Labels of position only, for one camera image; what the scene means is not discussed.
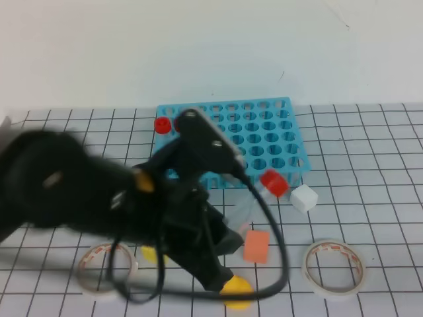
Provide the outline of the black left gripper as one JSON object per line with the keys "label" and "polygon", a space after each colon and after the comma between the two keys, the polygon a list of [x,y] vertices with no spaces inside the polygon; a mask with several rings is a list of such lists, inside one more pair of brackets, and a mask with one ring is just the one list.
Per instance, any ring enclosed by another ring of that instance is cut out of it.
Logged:
{"label": "black left gripper", "polygon": [[125,171],[116,175],[114,193],[122,198],[112,209],[113,238],[156,247],[206,291],[219,292],[233,278],[219,257],[235,253],[244,240],[208,203],[201,185]]}

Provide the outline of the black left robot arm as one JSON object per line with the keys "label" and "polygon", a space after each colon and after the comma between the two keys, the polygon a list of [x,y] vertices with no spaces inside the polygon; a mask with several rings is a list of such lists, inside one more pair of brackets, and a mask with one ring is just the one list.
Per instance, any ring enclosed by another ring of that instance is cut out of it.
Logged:
{"label": "black left robot arm", "polygon": [[219,257],[241,246],[196,180],[167,178],[160,157],[128,168],[66,132],[1,134],[1,238],[23,224],[154,246],[207,291],[233,277]]}

